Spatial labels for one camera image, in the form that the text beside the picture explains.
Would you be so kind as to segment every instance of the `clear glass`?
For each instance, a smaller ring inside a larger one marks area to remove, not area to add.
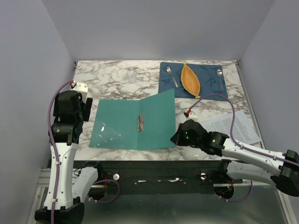
[[[134,70],[127,71],[127,77],[128,77],[129,83],[136,82],[137,74],[138,74],[138,72],[134,71]]]

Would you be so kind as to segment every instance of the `green folder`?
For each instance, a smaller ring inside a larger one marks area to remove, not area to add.
[[[157,149],[174,147],[174,90],[141,100],[99,101],[89,147]]]

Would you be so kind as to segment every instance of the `orange leaf-shaped tray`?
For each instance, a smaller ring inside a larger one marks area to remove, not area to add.
[[[196,74],[187,66],[187,62],[183,62],[183,70],[181,74],[181,81],[185,90],[194,95],[195,98],[200,98],[200,83]]]

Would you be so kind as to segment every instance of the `silver spoon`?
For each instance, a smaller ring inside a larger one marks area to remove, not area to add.
[[[222,81],[221,81],[221,76],[223,76],[223,73],[220,69],[217,69],[217,76],[219,77],[220,80],[220,84],[221,84],[221,89],[224,90],[223,85],[222,85]]]
[[[173,82],[174,82],[174,84],[175,84],[176,87],[177,87],[177,86],[178,86],[177,81],[176,81],[176,80],[174,79],[174,77],[172,76],[170,67],[167,66],[167,67],[166,67],[166,70],[167,70],[168,74],[171,75],[171,77],[172,77],[172,79],[173,79]]]

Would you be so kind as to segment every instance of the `white wall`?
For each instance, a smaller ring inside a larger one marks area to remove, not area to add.
[[[43,0],[76,60],[240,59],[274,0]]]
[[[0,4],[0,223],[24,224],[50,156],[47,109],[74,64],[40,0]]]
[[[263,140],[274,151],[299,153],[298,12],[298,0],[276,0],[241,61]],[[291,202],[299,221],[299,199]]]

